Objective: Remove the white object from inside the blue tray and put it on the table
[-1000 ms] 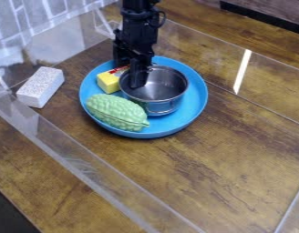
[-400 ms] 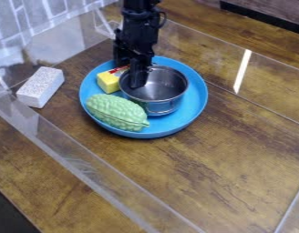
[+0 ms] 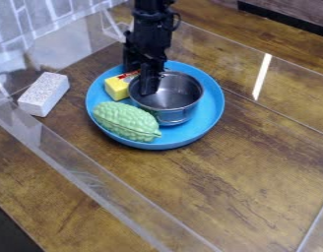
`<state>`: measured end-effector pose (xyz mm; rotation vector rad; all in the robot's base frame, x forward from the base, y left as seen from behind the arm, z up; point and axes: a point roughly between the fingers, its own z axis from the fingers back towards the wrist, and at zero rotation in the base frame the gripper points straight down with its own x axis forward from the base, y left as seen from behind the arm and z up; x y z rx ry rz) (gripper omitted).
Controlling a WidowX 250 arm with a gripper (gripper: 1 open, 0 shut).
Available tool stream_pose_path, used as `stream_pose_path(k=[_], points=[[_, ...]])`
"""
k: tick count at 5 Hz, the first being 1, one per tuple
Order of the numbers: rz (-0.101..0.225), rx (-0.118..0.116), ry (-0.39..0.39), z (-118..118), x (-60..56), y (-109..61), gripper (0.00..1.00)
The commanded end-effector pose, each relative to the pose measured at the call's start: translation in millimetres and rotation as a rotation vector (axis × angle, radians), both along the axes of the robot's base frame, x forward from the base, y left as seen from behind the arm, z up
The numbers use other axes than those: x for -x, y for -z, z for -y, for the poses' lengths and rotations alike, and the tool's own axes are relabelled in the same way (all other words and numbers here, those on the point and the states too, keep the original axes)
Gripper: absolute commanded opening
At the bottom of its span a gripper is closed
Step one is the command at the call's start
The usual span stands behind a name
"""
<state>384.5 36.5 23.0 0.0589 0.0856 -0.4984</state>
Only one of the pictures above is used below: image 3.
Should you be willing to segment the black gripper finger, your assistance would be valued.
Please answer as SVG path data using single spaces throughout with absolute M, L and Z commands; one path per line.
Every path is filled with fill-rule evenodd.
M 123 68 L 127 72 L 141 68 L 141 54 L 129 48 L 123 49 Z
M 161 83 L 161 73 L 165 71 L 165 63 L 146 62 L 141 65 L 141 94 L 153 95 L 157 93 Z

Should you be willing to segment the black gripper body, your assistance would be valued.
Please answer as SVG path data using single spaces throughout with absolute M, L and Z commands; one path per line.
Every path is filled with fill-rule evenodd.
M 141 54 L 141 64 L 150 59 L 167 61 L 166 49 L 171 47 L 173 32 L 182 22 L 181 14 L 171 10 L 175 2 L 177 0 L 134 0 L 134 29 L 123 33 L 123 48 Z

